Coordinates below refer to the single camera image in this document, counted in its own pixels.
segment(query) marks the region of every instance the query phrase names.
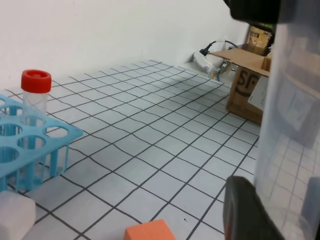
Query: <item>transparent plastic container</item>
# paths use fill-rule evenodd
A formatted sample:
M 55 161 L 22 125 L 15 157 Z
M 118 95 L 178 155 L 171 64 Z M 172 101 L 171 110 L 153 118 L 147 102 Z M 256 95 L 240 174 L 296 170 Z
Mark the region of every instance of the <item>transparent plastic container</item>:
M 255 169 L 256 192 L 288 240 L 314 239 L 320 223 L 319 10 L 320 1 L 282 1 Z
M 29 116 L 36 115 L 40 119 L 44 118 L 47 114 L 47 100 L 48 93 L 32 93 L 23 91 L 23 115 L 28 118 Z M 39 120 L 34 126 L 43 125 Z
M 24 106 L 22 121 L 25 125 L 41 126 L 44 124 L 51 81 L 51 75 L 45 71 L 23 71 L 21 77 Z

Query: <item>white block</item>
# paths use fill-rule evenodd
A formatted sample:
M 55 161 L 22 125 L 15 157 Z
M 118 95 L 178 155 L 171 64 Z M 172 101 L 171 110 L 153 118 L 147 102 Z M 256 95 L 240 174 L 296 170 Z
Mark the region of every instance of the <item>white block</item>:
M 0 192 L 0 240 L 21 240 L 35 220 L 34 200 L 11 191 Z

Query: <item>clear plastic tube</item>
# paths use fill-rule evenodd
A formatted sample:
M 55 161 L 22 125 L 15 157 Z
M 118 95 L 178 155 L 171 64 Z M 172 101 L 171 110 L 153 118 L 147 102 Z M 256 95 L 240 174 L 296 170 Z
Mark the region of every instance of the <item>clear plastic tube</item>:
M 28 126 L 41 126 L 47 114 L 47 93 L 23 92 L 23 121 Z

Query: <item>cardboard box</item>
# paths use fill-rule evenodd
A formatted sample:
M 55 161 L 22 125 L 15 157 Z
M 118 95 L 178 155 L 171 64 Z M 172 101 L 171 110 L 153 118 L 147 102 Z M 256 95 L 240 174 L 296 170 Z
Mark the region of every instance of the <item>cardboard box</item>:
M 249 103 L 248 100 L 261 78 L 261 81 L 268 82 L 271 59 L 239 48 L 212 52 L 211 54 L 238 65 L 226 109 L 242 118 L 261 124 L 264 102 L 256 100 Z M 259 85 L 261 85 L 259 94 L 263 94 L 261 89 L 265 84 Z

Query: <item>orange sponge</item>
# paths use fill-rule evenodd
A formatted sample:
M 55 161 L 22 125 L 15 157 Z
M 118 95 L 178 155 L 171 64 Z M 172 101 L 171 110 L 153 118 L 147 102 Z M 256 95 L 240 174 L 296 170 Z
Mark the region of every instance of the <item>orange sponge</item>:
M 127 227 L 123 240 L 176 240 L 163 219 Z

